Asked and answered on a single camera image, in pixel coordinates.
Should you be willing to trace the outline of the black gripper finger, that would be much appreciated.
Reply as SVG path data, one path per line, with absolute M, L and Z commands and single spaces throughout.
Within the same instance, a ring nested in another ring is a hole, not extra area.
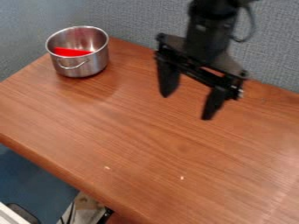
M 227 98 L 227 89 L 223 87 L 215 87 L 210 95 L 207 97 L 207 101 L 204 104 L 203 112 L 202 112 L 202 120 L 211 120 L 215 116 L 216 112 L 220 110 L 223 103 Z
M 164 59 L 156 59 L 158 65 L 158 81 L 159 81 L 159 91 L 164 98 L 167 98 L 180 83 L 180 70 L 179 67 L 168 63 Z

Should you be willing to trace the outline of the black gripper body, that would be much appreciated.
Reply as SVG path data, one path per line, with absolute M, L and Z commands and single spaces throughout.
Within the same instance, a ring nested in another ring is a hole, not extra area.
M 227 54 L 220 55 L 223 68 L 215 66 L 200 66 L 190 59 L 183 52 L 183 38 L 159 33 L 156 36 L 158 50 L 155 59 L 162 58 L 168 63 L 176 65 L 180 75 L 184 74 L 203 85 L 214 89 L 222 87 L 227 89 L 227 100 L 236 100 L 243 93 L 243 82 L 248 78 L 248 72 L 238 69 L 238 64 Z

